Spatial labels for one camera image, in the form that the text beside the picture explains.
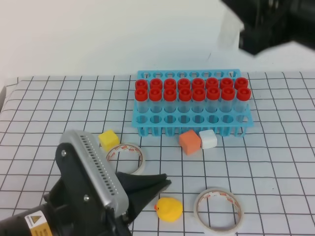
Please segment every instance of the yellow rubber duck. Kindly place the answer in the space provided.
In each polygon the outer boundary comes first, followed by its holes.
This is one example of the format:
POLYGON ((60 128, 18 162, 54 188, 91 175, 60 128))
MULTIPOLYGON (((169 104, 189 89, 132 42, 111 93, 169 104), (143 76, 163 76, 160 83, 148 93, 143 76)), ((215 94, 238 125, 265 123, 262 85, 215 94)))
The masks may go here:
POLYGON ((161 220, 174 222, 181 217, 183 204, 175 198, 160 198, 154 209, 161 220))

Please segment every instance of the test tube rack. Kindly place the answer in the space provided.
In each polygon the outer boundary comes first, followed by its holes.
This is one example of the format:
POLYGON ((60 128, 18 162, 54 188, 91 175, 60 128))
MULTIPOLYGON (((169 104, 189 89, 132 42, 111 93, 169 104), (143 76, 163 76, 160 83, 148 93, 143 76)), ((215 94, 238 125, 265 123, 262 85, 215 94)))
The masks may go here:
MULTIPOLYGON (((194 78, 202 78, 206 80, 209 77, 217 78, 219 81, 229 77, 235 81, 238 77, 241 77, 241 72, 238 69, 172 71, 141 70, 138 71, 137 75, 137 79, 145 79, 148 81, 148 84, 150 84, 150 80, 154 78, 160 78, 163 82, 168 78, 173 78, 176 81, 181 78, 187 78, 192 82, 194 78)), ((191 109, 186 113, 181 113, 176 106, 175 112, 167 113, 163 108, 162 100, 161 112, 153 113, 151 109, 148 109, 146 113, 139 113, 135 102, 131 124, 138 129, 139 136, 147 136, 149 133, 152 133, 153 136, 161 136, 162 130, 165 131, 166 136, 174 136, 176 133, 182 134, 190 129, 193 129, 196 133, 199 133, 202 130, 213 129, 214 133, 218 133, 221 136, 234 134, 234 136, 243 137, 247 128, 254 126, 249 105, 247 105, 246 110, 242 113, 236 112, 233 109, 229 113, 223 113, 219 110, 219 107, 220 106, 218 105, 218 109, 214 113, 209 113, 206 109, 203 109, 201 113, 195 113, 191 109), (179 119, 182 116, 186 116, 186 123, 180 122, 180 120, 183 120, 179 119), (238 116, 244 117, 243 122, 237 121, 238 116)))

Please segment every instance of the table surface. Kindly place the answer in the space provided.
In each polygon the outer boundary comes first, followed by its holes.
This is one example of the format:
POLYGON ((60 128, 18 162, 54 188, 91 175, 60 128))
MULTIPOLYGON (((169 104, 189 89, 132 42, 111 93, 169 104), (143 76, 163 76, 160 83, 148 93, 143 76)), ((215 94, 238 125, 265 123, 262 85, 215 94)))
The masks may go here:
MULTIPOLYGON (((54 161, 61 134, 113 129, 122 143, 147 156, 144 175, 166 173, 160 196, 183 202, 175 223, 158 220, 152 201, 130 226, 134 236, 193 236, 202 228, 192 206, 210 187, 233 192, 245 211, 242 234, 315 235, 315 73, 243 73, 252 88, 255 126, 243 138, 218 137, 218 146, 186 156, 175 137, 139 137, 131 126, 135 76, 34 76, 20 81, 0 114, 0 219, 44 202, 60 177, 54 161)), ((121 155, 116 171, 138 161, 121 155)), ((234 222, 231 205, 199 209, 203 220, 234 222)))

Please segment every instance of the red test tube cap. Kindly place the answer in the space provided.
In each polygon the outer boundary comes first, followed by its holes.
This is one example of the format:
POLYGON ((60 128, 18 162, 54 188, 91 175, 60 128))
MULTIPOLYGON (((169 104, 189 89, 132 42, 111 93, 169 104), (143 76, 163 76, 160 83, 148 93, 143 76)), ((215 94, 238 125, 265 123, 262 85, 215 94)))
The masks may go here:
POLYGON ((134 92, 134 97, 138 102, 144 102, 148 99, 148 91, 144 88, 138 88, 134 92))
POLYGON ((192 91, 192 99, 197 102, 201 102, 206 98, 206 91, 204 88, 195 88, 192 91))
POLYGON ((163 83, 162 80, 159 78, 154 78, 150 81, 150 89, 162 89, 163 88, 163 83))
POLYGON ((149 99, 153 102, 158 102, 162 99, 162 90, 158 88, 152 88, 149 91, 149 99))
POLYGON ((219 81, 217 78, 210 77, 206 81, 206 89, 210 87, 219 87, 219 81))
POLYGON ((248 86, 248 80, 246 78, 240 77, 235 80, 234 87, 236 90, 238 90, 239 88, 247 88, 247 86, 248 86))
POLYGON ((164 89, 176 89, 176 80, 168 78, 164 81, 164 89))
POLYGON ((136 89, 148 89, 148 82, 146 80, 137 80, 135 83, 136 89))
POLYGON ((183 102, 188 102, 191 100, 191 90, 189 88, 182 88, 181 90, 179 90, 179 100, 183 101, 183 102))
POLYGON ((177 83, 177 87, 179 90, 183 89, 183 88, 190 88, 190 81, 187 78, 181 78, 178 83, 177 83))
POLYGON ((205 81, 201 78, 194 78, 192 80, 192 84, 191 84, 192 89, 196 89, 196 88, 205 88, 205 81))
POLYGON ((248 101, 251 98, 251 90, 249 88, 240 88, 237 90, 236 97, 240 101, 248 101))
POLYGON ((231 87, 225 87, 221 91, 221 98, 225 101, 231 101, 235 97, 235 90, 231 87))
POLYGON ((220 89, 218 87, 209 87, 207 89, 207 98, 209 100, 218 100, 220 98, 220 89))
POLYGON ((224 89, 226 87, 233 87, 233 80, 231 78, 223 78, 220 81, 220 88, 224 89))
POLYGON ((173 88, 167 88, 164 90, 164 100, 167 102, 173 102, 176 100, 176 90, 173 88))

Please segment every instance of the yellow warning sticker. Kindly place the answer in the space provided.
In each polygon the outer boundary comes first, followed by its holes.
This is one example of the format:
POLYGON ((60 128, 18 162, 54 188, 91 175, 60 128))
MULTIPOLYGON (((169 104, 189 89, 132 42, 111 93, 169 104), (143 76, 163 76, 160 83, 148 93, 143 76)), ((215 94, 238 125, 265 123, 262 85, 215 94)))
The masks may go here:
POLYGON ((24 217, 32 236, 53 236, 44 213, 39 210, 24 217))
POLYGON ((33 221, 34 224, 35 224, 40 218, 41 218, 40 215, 31 216, 31 220, 33 221))

